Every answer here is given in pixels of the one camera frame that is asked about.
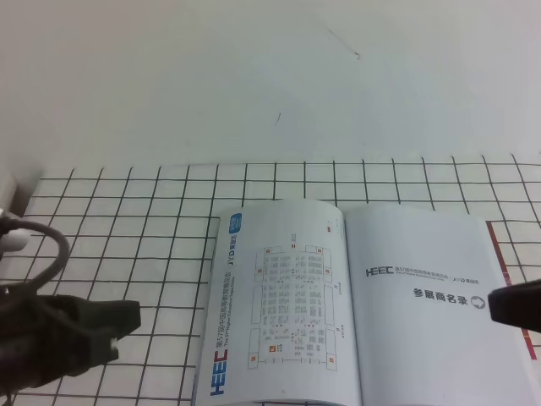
black grid line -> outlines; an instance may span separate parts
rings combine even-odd
[[[96,285],[96,279],[98,277],[98,273],[100,273],[100,268],[101,268],[101,264],[103,263],[103,259],[104,259],[104,256],[105,256],[105,252],[107,250],[107,246],[109,245],[109,241],[111,240],[111,234],[112,234],[112,230],[114,229],[115,227],[115,223],[117,221],[117,216],[118,216],[118,213],[120,212],[120,206],[122,205],[122,202],[123,202],[123,198],[124,196],[126,195],[126,189],[128,188],[128,183],[130,181],[130,176],[132,174],[132,170],[133,168],[131,167],[128,171],[128,177],[126,178],[126,184],[124,185],[123,187],[123,191],[122,191],[122,195],[120,196],[120,201],[118,202],[118,206],[117,206],[117,211],[116,211],[116,215],[115,217],[112,219],[112,223],[111,223],[111,228],[109,228],[109,234],[107,235],[107,239],[106,239],[106,242],[104,243],[103,245],[103,251],[101,252],[101,257],[100,257],[100,260],[98,262],[98,267],[96,269],[96,274],[94,275],[94,280],[92,281],[92,285],[90,286],[90,290],[88,292],[88,297],[90,298],[90,296],[92,295],[92,290],[94,289],[94,286]],[[160,169],[158,169],[158,174],[157,174],[157,177],[160,176]],[[156,192],[156,185],[157,185],[157,181],[154,185],[154,192]],[[128,291],[128,287],[129,287],[129,279],[131,278],[131,274],[128,278],[128,281],[126,282],[126,292]],[[126,299],[126,293],[124,292],[124,295],[123,295],[123,299]],[[98,388],[96,389],[96,398],[94,399],[94,406],[96,406],[97,404],[97,395],[100,393],[100,390],[101,390],[101,384],[103,383],[103,377],[105,376],[105,371],[107,369],[107,366],[104,365],[103,366],[103,369],[101,370],[101,376],[100,376],[100,380],[98,382]]]
[[[220,165],[216,165],[216,179],[218,179],[218,167]],[[276,165],[275,165],[275,172],[274,172],[274,176],[276,178]],[[214,189],[212,190],[212,199],[210,200],[210,212],[209,212],[209,215],[212,213],[212,206],[214,204],[214,196],[216,195],[216,182],[214,182]],[[209,235],[209,228],[210,228],[210,219],[207,223],[207,226],[206,226],[206,236],[208,237]],[[203,248],[203,257],[205,257],[205,251],[206,251],[206,243],[207,243],[207,239],[205,240],[205,245],[204,245],[204,248]],[[201,282],[201,275],[203,274],[203,262],[201,262],[201,268],[199,269],[199,279],[198,279],[198,282]],[[197,285],[197,289],[195,290],[195,299],[194,299],[194,302],[197,304],[197,299],[199,297],[199,284]],[[195,320],[195,311],[194,313],[192,314],[192,321],[190,323],[190,326],[189,326],[189,334],[191,336],[192,332],[194,331],[194,320]],[[189,356],[189,345],[191,343],[191,337],[188,337],[188,345],[186,346],[186,355],[185,355],[185,358],[184,358],[184,364],[187,364],[188,363],[188,356]],[[183,395],[183,389],[184,389],[184,377],[186,376],[186,369],[183,369],[183,377],[182,377],[182,380],[180,381],[180,388],[178,390],[178,401],[177,403],[180,404],[181,402],[181,397]]]
[[[392,163],[386,163],[385,164],[386,166],[388,167],[391,167],[392,166]],[[395,165],[405,165],[404,163],[395,163]],[[122,182],[126,179],[117,179],[118,182]],[[164,181],[165,179],[159,179],[158,182],[162,182]],[[153,180],[151,179],[144,179],[145,182],[153,182]],[[196,180],[196,179],[189,179],[185,182],[201,182],[201,183],[208,183],[208,184],[212,184],[214,181],[212,179],[200,179],[200,180]],[[219,179],[217,180],[216,182],[220,183],[220,182],[241,182],[241,180],[239,179]],[[262,183],[262,184],[270,184],[270,183],[274,183],[274,179],[256,179],[256,180],[253,180],[252,182],[258,182],[258,183]],[[333,184],[334,181],[332,180],[306,180],[306,181],[303,181],[303,180],[295,180],[295,179],[291,179],[291,180],[280,180],[280,179],[277,179],[276,180],[277,183],[284,183],[284,184],[301,184],[303,182],[306,182],[307,184]],[[336,181],[338,184],[364,184],[365,182],[364,181],[359,181],[359,180],[350,180],[350,181],[342,181],[342,180],[337,180]],[[373,181],[368,181],[366,182],[368,184],[393,184],[395,183],[394,181],[391,181],[391,180],[388,180],[388,181],[385,181],[385,180],[373,180]],[[424,184],[424,181],[420,181],[420,180],[405,180],[405,181],[401,181],[399,182],[400,184]],[[455,184],[456,182],[451,182],[451,181],[440,181],[440,182],[437,182],[437,183],[440,183],[440,184]],[[466,181],[466,182],[463,182],[464,184],[489,184],[489,182],[484,182],[484,181]],[[522,182],[519,181],[519,180],[501,180],[501,181],[494,181],[493,184],[521,184]],[[526,184],[541,184],[541,180],[528,180],[528,181],[525,181],[524,183]],[[54,197],[59,197],[58,195],[35,195],[33,196],[35,198],[54,198]],[[87,198],[88,196],[80,196],[80,195],[65,195],[64,197],[68,197],[68,198],[72,198],[72,199],[84,199],[84,198]],[[97,198],[110,198],[110,199],[114,199],[114,198],[118,198],[119,196],[117,195],[108,195],[108,196],[96,196]],[[144,199],[144,198],[149,198],[149,196],[147,195],[141,195],[141,196],[126,196],[126,199]],[[166,196],[160,196],[160,197],[156,197],[157,199],[178,199],[178,197],[166,197]],[[199,198],[199,197],[186,197],[186,199],[204,199],[204,198]]]
[[[72,169],[69,176],[71,177],[71,175],[74,173],[75,169]],[[51,216],[51,219],[47,222],[47,226],[50,226],[51,223],[52,223],[52,220],[54,219],[55,215],[57,214],[57,211],[58,211],[58,207],[60,207],[60,204],[62,203],[62,199],[64,197],[64,195],[66,194],[66,190],[68,189],[68,185],[69,185],[69,179],[68,181],[66,182],[66,185],[64,186],[64,189],[62,191],[62,194],[60,196],[60,198],[58,199],[58,203],[57,203],[57,206],[55,207],[54,209],[54,212],[52,213],[52,216]],[[34,264],[36,263],[36,259],[38,258],[38,255],[40,253],[40,250],[41,250],[41,247],[43,245],[43,243],[45,242],[45,237],[43,237],[41,239],[41,242],[37,248],[37,251],[36,251],[36,255],[34,256],[34,259],[32,260],[31,264],[30,264],[30,268],[28,268],[28,271],[26,272],[26,276],[25,276],[25,281],[28,280],[28,277],[30,275],[30,272],[32,270],[32,267],[34,266]]]
[[[274,162],[274,178],[272,179],[272,199],[276,200],[276,162]]]
[[[188,166],[187,170],[186,170],[186,178],[189,177],[189,169],[190,169],[190,166]],[[216,166],[216,176],[218,175],[218,166]],[[184,196],[186,195],[186,189],[188,187],[188,181],[186,181],[184,183],[184,186],[183,186],[183,194],[182,194],[182,199],[180,200],[180,205],[178,206],[178,215],[180,215],[180,212],[181,210],[183,209],[183,203],[184,203]],[[178,229],[178,218],[175,222],[175,228],[174,228],[174,233],[173,233],[173,236],[177,234],[177,229]],[[171,239],[171,245],[169,247],[169,256],[168,256],[168,259],[167,259],[167,263],[166,263],[166,270],[163,274],[163,283],[161,285],[161,289],[160,289],[160,294],[158,295],[158,300],[157,300],[157,304],[158,304],[158,307],[156,308],[156,314],[154,316],[154,320],[152,322],[152,329],[150,331],[150,341],[149,341],[149,344],[148,344],[148,347],[146,349],[146,355],[145,355],[145,364],[143,365],[143,370],[141,371],[141,377],[139,379],[139,387],[137,389],[137,400],[135,401],[135,405],[137,405],[139,403],[139,399],[140,399],[140,395],[141,395],[141,390],[143,388],[143,381],[145,379],[145,372],[146,372],[146,366],[148,365],[148,361],[149,361],[149,357],[150,357],[150,351],[152,349],[152,341],[153,341],[153,338],[156,336],[155,335],[155,332],[156,332],[156,324],[158,322],[158,316],[159,316],[159,312],[160,312],[160,304],[161,304],[161,298],[163,296],[163,290],[165,288],[165,284],[166,284],[166,280],[167,280],[167,272],[169,271],[169,264],[171,262],[171,255],[172,255],[172,250],[173,250],[173,247],[175,245],[175,238],[173,237]],[[201,268],[203,267],[203,264],[204,264],[204,258],[201,259]],[[195,314],[195,305],[197,304],[197,300],[194,301],[194,310],[193,310],[193,314]],[[189,351],[189,345],[188,347],[186,348],[186,354],[188,353]]]
[[[103,168],[100,170],[100,174],[98,175],[98,179],[96,180],[96,184],[94,185],[94,189],[92,190],[92,195],[90,195],[90,198],[88,200],[88,205],[86,205],[86,209],[85,209],[85,213],[88,212],[88,209],[90,207],[90,203],[92,202],[92,197],[94,196],[94,193],[96,192],[97,188],[98,188],[98,184],[100,183],[100,177],[101,177],[101,174],[103,173]],[[83,227],[83,221],[81,221],[81,223],[79,224],[79,227],[77,228],[77,233],[80,232],[81,228]],[[75,244],[77,243],[77,237],[75,237],[74,239],[74,242],[72,243],[72,246],[70,247],[69,249],[69,256],[71,257],[71,254],[75,248]],[[60,282],[62,281],[62,277],[63,277],[63,274],[64,272],[66,271],[66,266],[62,269],[62,271],[60,272],[60,275],[58,276],[58,280],[56,282],[56,286],[52,292],[52,294],[56,294],[57,291],[58,291],[58,287],[60,286]],[[55,393],[55,396],[52,400],[52,404],[54,405],[55,402],[57,401],[57,396],[58,396],[58,393],[60,392],[60,387],[62,386],[62,382],[63,382],[63,376],[60,377],[60,379],[58,380],[58,386],[57,386],[57,390],[56,390],[56,393]]]
[[[364,193],[366,194],[366,203],[368,204],[370,202],[370,200],[369,200],[369,188],[366,185],[366,167],[364,167],[364,160],[363,160],[363,180],[364,180]]]
[[[430,184],[429,184],[429,175],[426,173],[426,163],[424,162],[424,158],[421,156],[421,161],[423,163],[423,172],[424,172],[424,179],[426,180],[426,187],[429,189],[429,198],[430,198],[430,205],[432,205],[432,210],[436,210],[434,206],[434,201],[432,200],[432,192],[430,191]]]
[[[500,201],[498,200],[498,195],[496,194],[496,190],[494,189],[494,185],[492,184],[492,177],[490,176],[489,165],[487,164],[486,160],[484,159],[484,156],[482,155],[481,157],[483,158],[484,167],[486,168],[487,175],[489,176],[490,188],[492,189],[492,193],[494,194],[494,198],[496,199],[496,203],[498,204],[498,208],[500,209],[501,218],[504,219],[505,231],[507,232],[507,236],[509,237],[509,241],[511,242],[511,247],[513,248],[513,253],[515,254],[515,258],[516,258],[516,263],[518,264],[518,268],[521,270],[522,277],[526,281],[527,279],[526,279],[526,275],[524,274],[524,270],[522,269],[521,259],[519,258],[518,254],[516,252],[516,247],[513,244],[513,238],[511,236],[511,231],[509,231],[509,225],[507,224],[507,221],[505,220],[504,211],[501,208]]]
[[[394,182],[377,182],[378,184],[394,184]],[[426,182],[417,182],[417,184],[426,184]],[[51,198],[51,197],[54,197],[55,199],[58,198],[58,196],[47,196],[46,198]],[[130,199],[134,199],[134,200],[150,200],[150,197],[131,197],[131,196],[126,196],[124,197],[125,200],[130,200]],[[178,197],[161,197],[160,199],[169,199],[169,200],[178,200],[179,198]],[[210,198],[208,197],[184,197],[185,200],[209,200]],[[240,200],[240,196],[239,197],[216,197],[215,198],[216,200]],[[245,198],[244,200],[252,200],[252,201],[259,201],[259,200],[269,200],[269,198],[266,198],[266,197],[247,197]],[[344,201],[365,201],[364,199],[340,199],[340,200],[344,200]],[[372,201],[397,201],[396,199],[371,199]],[[427,200],[406,200],[406,199],[401,199],[401,201],[425,201],[427,203],[430,203],[430,199],[427,199]],[[446,199],[446,200],[434,200],[434,201],[448,201],[448,202],[457,202],[459,200],[449,200],[449,199]],[[490,203],[490,202],[495,202],[495,200],[488,200],[488,199],[475,199],[475,200],[470,200],[470,201],[478,201],[478,202],[481,202],[481,203]],[[500,203],[517,203],[517,200],[500,200]],[[541,203],[541,200],[532,200],[532,203]],[[40,217],[49,217],[49,215],[41,215]],[[132,215],[119,215],[119,217],[137,217],[137,216],[132,216]]]
[[[67,179],[67,182],[66,182],[66,184],[64,185],[62,194],[61,194],[60,198],[58,199],[58,203],[57,203],[57,205],[56,205],[56,207],[55,207],[55,209],[54,209],[54,212],[53,212],[53,214],[52,214],[52,216],[51,216],[51,219],[50,219],[49,222],[47,223],[48,226],[51,226],[51,223],[52,223],[52,220],[53,220],[53,218],[54,218],[54,215],[57,213],[58,207],[60,207],[60,204],[62,203],[62,199],[63,199],[64,195],[66,194],[66,190],[68,189],[69,181],[70,181],[70,179],[71,179],[71,176],[74,174],[74,171],[75,171],[75,169],[72,169],[71,172],[69,173],[69,178]],[[32,257],[32,262],[30,263],[30,267],[28,268],[28,271],[26,272],[24,282],[28,281],[28,279],[29,279],[30,272],[32,271],[32,268],[34,267],[34,264],[36,263],[36,259],[38,258],[38,255],[39,255],[39,253],[40,253],[41,247],[43,246],[43,243],[45,242],[45,238],[46,238],[45,236],[43,236],[43,237],[41,238],[41,241],[40,241],[40,243],[39,243],[39,245],[38,245],[38,248],[37,248],[37,251],[36,251],[36,255],[33,255],[33,257]],[[17,398],[17,395],[18,395],[17,392],[16,392],[16,393],[13,393],[13,395],[12,395],[12,403],[15,403],[15,399]]]
[[[303,162],[303,197],[306,199],[306,161]]]
[[[400,190],[398,190],[398,182],[396,181],[396,165],[395,160],[391,159],[392,161],[392,176],[395,178],[395,189],[396,189],[396,198],[398,199],[398,204],[401,205],[402,202],[400,201]]]
[[[518,171],[518,175],[521,177],[522,187],[524,188],[524,193],[526,193],[527,201],[530,204],[530,207],[532,208],[533,215],[535,216],[535,221],[541,228],[541,222],[539,222],[538,213],[535,211],[535,207],[533,207],[532,199],[530,199],[530,194],[527,191],[526,183],[524,182],[524,177],[522,176],[521,168],[518,165],[518,162],[516,161],[515,155],[511,154],[511,156],[513,158],[513,162],[516,165],[516,170]]]
[[[453,167],[455,169],[455,175],[456,175],[456,181],[458,182],[458,188],[460,189],[460,194],[462,196],[462,201],[464,202],[464,207],[466,207],[466,213],[470,214],[470,209],[467,207],[466,198],[464,197],[464,190],[462,190],[462,183],[460,181],[460,177],[458,176],[458,168],[456,167],[455,157],[451,157],[453,160]]]
[[[280,165],[298,165],[299,162],[279,162]],[[310,165],[328,165],[330,164],[331,162],[310,162]],[[361,161],[357,161],[357,162],[337,162],[336,165],[358,165],[362,163],[362,160]],[[397,162],[396,163],[397,165],[418,165],[416,162]],[[450,165],[449,162],[427,162],[427,164],[429,165]],[[483,162],[457,162],[456,163],[458,166],[462,166],[462,165],[483,165],[484,163]],[[495,166],[502,166],[502,167],[512,167],[515,165],[514,162],[490,162],[489,163],[490,165],[495,165]],[[274,165],[274,162],[257,162],[257,165]],[[382,165],[390,165],[388,162],[366,162],[366,165],[374,165],[374,166],[382,166]],[[529,167],[541,167],[541,163],[533,163],[533,162],[521,162],[521,165],[523,166],[529,166]],[[159,180],[178,180],[178,181],[183,181],[183,180],[186,180],[188,177],[184,177],[184,178],[160,178]],[[43,177],[41,178],[42,180],[66,180],[66,178],[63,178],[63,177]],[[73,180],[96,180],[96,178],[92,178],[92,177],[87,177],[87,178],[81,178],[81,177],[73,177],[72,178]],[[107,178],[104,180],[126,180],[126,178],[122,178],[122,177],[119,177],[119,178]],[[152,180],[149,179],[149,178],[132,178],[132,180]],[[193,178],[193,179],[190,179],[190,180],[195,180],[195,181],[200,181],[200,180],[209,180],[209,179],[204,179],[204,178]]]
[[[246,197],[246,178],[248,177],[248,163],[244,164],[244,183],[243,183],[243,200],[241,203],[241,207],[244,207],[244,200]]]
[[[334,180],[334,190],[335,190],[335,206],[338,207],[338,195],[336,194],[336,164],[332,162],[332,179]]]

open booklet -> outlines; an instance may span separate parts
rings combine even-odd
[[[221,217],[194,403],[534,405],[485,222],[281,200]]]

floor plan map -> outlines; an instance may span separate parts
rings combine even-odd
[[[302,362],[336,370],[331,250],[258,250],[249,368]]]

red stripe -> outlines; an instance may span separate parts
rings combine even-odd
[[[530,333],[526,329],[522,329],[522,334],[524,335],[524,341],[526,341],[527,350],[530,353],[530,357],[536,360],[538,356],[535,354],[535,349],[533,349],[532,339],[530,338]]]
[[[505,284],[507,286],[510,286],[512,285],[511,278],[509,277],[509,272],[507,271],[507,268],[505,267],[504,256],[501,254],[500,246],[498,245],[498,239],[496,238],[496,234],[494,232],[494,228],[492,227],[492,223],[487,222],[487,227],[489,228],[490,239],[492,239],[492,244],[496,251],[498,262],[500,263],[501,273],[504,274]],[[527,351],[530,353],[530,358],[536,360],[538,356],[535,354],[535,350],[533,349],[532,339],[530,338],[530,334],[527,332],[527,330],[522,329],[522,335],[524,336],[524,341],[526,342]]]

black object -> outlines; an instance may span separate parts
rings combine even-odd
[[[141,324],[139,302],[90,302],[74,296],[39,296],[37,289],[68,262],[69,244],[46,225],[8,218],[0,209],[0,238],[25,228],[54,239],[58,256],[25,283],[0,285],[0,396],[39,387],[118,358],[116,341]]]
[[[492,291],[489,309],[493,321],[541,332],[541,281]]]

